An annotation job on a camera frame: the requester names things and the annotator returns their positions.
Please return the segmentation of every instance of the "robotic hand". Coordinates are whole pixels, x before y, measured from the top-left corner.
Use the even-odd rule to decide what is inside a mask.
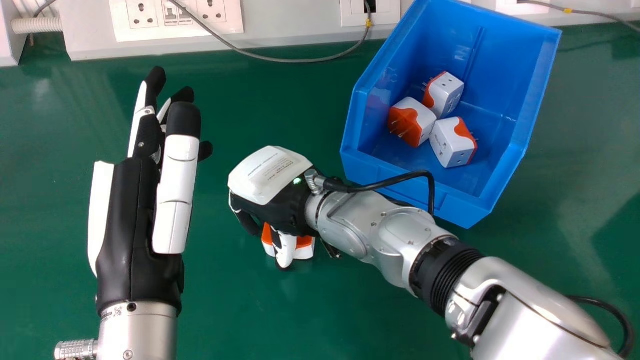
[[[98,279],[97,340],[61,341],[55,359],[176,358],[196,166],[213,147],[200,143],[200,110],[183,88],[156,112],[166,83],[160,67],[142,82],[127,159],[96,162],[88,255]]]
[[[452,338],[469,346],[476,360],[622,358],[576,303],[460,242],[428,212],[368,191],[381,186],[327,179],[309,160],[281,147],[246,158],[228,185],[230,207],[249,233],[259,233],[257,218],[289,239],[322,236],[373,264],[388,282],[444,317]],[[274,241],[274,248],[283,252],[276,257],[280,266],[291,264],[292,244]]]

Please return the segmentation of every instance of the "black ribbed joint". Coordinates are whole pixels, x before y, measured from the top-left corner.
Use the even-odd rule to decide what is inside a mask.
[[[478,250],[454,237],[438,239],[418,257],[413,266],[410,274],[413,292],[444,317],[447,301],[460,277],[483,257]]]

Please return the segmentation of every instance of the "blue plastic bin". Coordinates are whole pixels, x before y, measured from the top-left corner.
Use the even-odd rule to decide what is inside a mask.
[[[489,215],[531,139],[561,32],[455,0],[415,0],[356,84],[340,155],[347,178],[369,184],[412,170],[436,179],[435,215],[469,228]],[[443,168],[430,144],[387,129],[390,106],[442,71],[465,82],[460,116],[478,139],[471,164]],[[380,191],[426,209],[427,180]]]

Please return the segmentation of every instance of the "green tabletop surface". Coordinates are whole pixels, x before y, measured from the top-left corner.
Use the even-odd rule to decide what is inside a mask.
[[[561,293],[615,304],[640,329],[640,42],[619,24],[563,31],[531,145],[495,210],[469,230],[439,224]],[[19,67],[0,69],[0,358],[51,359],[60,340],[97,337],[93,162],[125,158],[140,81],[159,65],[160,101],[193,87],[215,147],[198,167],[179,359],[469,359],[443,319],[371,265],[318,247],[278,271],[227,205],[229,172],[265,145],[344,175],[349,98],[382,41],[287,65],[230,51],[72,63],[61,36],[35,40]],[[588,311],[617,349],[616,320]]]

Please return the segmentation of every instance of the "electrical socket panel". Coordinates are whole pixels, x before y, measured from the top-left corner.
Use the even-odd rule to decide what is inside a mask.
[[[397,24],[400,21],[400,0],[369,0],[374,25]],[[367,21],[364,0],[340,0],[342,27],[364,26]]]
[[[543,3],[550,3],[550,0],[538,0]],[[495,11],[507,15],[532,15],[538,13],[549,13],[549,8],[535,4],[518,4],[518,0],[495,0]]]
[[[178,0],[220,35],[244,33],[240,0]],[[210,36],[168,0],[109,0],[117,42]]]

